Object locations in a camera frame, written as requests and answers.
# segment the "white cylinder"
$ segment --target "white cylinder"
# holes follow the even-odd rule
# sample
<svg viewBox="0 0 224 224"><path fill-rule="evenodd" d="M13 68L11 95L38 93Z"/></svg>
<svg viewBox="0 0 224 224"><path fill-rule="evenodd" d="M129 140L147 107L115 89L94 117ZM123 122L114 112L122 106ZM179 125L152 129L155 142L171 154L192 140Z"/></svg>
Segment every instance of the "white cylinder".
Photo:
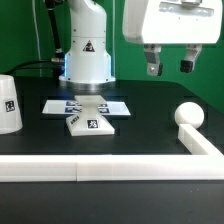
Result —
<svg viewBox="0 0 224 224"><path fill-rule="evenodd" d="M22 128L14 78L0 75L0 134L18 131Z"/></svg>

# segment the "black table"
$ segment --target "black table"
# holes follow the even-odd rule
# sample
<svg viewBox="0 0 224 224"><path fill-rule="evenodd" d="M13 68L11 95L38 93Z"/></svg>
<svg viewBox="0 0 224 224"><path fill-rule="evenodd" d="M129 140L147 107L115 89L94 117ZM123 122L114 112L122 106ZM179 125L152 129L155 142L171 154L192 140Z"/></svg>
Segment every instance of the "black table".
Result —
<svg viewBox="0 0 224 224"><path fill-rule="evenodd" d="M199 131L220 151L224 116L174 83L120 81L98 93L56 87L47 78L16 78L23 129L0 136L1 155L188 154L174 112L196 102ZM71 137L68 115L44 115L47 99L100 94L124 101L131 116L107 117L114 136ZM224 181L0 183L0 223L223 223Z"/></svg>

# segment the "green background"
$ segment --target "green background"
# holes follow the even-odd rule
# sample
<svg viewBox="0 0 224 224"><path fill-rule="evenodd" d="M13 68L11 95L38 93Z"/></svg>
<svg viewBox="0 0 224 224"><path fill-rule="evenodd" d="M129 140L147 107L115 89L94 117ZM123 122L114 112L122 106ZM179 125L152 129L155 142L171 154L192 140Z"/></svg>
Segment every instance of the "green background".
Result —
<svg viewBox="0 0 224 224"><path fill-rule="evenodd" d="M143 46L130 44L122 35L124 0L116 1L115 74L122 80L170 81L180 83L209 104L224 112L224 32L216 45L204 45L195 71L179 71L180 60L185 57L184 45L163 46L160 55L164 64L161 77L150 77L146 72ZM112 54L112 0L97 0L107 11L107 50ZM70 48L70 17L67 3L56 8L57 22L65 52ZM36 14L40 34L41 57L54 57L54 45L48 14L43 0L36 0ZM37 42L31 0L2 1L0 5L0 72L26 61L38 59ZM17 75L39 76L38 70L18 71ZM44 71L43 76L50 76Z"/></svg>

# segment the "white sphere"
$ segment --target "white sphere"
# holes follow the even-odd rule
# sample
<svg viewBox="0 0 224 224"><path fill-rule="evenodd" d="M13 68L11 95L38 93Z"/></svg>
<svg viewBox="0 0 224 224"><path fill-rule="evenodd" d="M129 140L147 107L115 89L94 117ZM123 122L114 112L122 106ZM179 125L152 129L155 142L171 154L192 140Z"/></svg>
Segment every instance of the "white sphere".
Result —
<svg viewBox="0 0 224 224"><path fill-rule="evenodd" d="M177 125L191 124L194 128L199 128L204 121L204 112L202 108L192 102L181 104L175 112L175 121Z"/></svg>

